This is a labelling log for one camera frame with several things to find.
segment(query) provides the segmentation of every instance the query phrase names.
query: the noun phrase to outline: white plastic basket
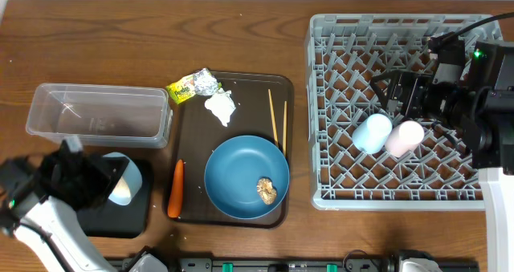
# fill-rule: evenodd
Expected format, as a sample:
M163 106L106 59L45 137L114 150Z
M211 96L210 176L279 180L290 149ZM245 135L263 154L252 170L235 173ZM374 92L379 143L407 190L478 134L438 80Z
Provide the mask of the white plastic basket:
M368 85L374 75L401 69L433 73L435 61L426 39L457 31L490 15L469 14L318 14L306 38L311 197L317 209L481 210L484 208L471 155L454 150L418 120L425 138L402 158L383 148L373 155L358 151L353 130L367 116L382 112ZM466 51L478 39L502 39L490 22L466 33ZM469 60L463 72L467 76ZM388 114L394 125L399 109ZM455 131L448 131L465 146Z

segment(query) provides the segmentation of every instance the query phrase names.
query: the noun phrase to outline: blue bowl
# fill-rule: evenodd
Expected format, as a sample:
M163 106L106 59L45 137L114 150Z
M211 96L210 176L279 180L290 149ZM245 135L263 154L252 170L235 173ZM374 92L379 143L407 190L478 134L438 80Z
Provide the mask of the blue bowl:
M269 178L277 198L264 204L257 183ZM207 161L205 184L210 201L225 214L254 219L280 205L289 188L289 166L283 153L258 136L237 136L220 144Z

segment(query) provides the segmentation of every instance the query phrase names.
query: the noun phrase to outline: wooden chopstick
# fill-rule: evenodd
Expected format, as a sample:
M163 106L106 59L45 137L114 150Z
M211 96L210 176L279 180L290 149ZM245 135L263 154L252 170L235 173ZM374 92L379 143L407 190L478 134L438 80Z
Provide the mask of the wooden chopstick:
M286 141L288 133L288 102L284 101L284 129L282 130L282 151L284 151L284 156L286 155L286 146L288 142Z
M267 90L267 94L270 97L270 113L271 113L271 123L273 124L273 138L275 140L275 146L278 148L279 147L279 138L276 135L275 112L273 109L273 99L271 99L271 90L270 89Z

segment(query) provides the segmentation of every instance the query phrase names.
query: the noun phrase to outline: dish rack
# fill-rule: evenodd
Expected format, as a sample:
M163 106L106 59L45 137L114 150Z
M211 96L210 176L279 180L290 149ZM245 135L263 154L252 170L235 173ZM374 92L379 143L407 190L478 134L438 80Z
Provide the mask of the dish rack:
M482 210L478 173L456 131L444 132L458 148L430 126L413 152L396 158L384 148L360 152L352 133L368 116L381 112L396 126L396 112L386 113L369 86L370 79L395 69L433 74L426 40L457 31L490 15L481 14L318 14L311 18L306 46L309 160L312 204L345 210ZM479 39L502 39L490 22L465 39L467 78L470 54Z

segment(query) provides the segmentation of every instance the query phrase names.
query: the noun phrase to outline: orange carrot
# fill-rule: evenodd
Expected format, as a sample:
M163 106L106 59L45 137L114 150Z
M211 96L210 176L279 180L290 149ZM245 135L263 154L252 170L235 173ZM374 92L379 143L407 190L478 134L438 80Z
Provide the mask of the orange carrot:
M173 186L168 202L168 217L175 218L180 216L182 211L182 200L184 196L184 161L179 160L175 166L173 175Z

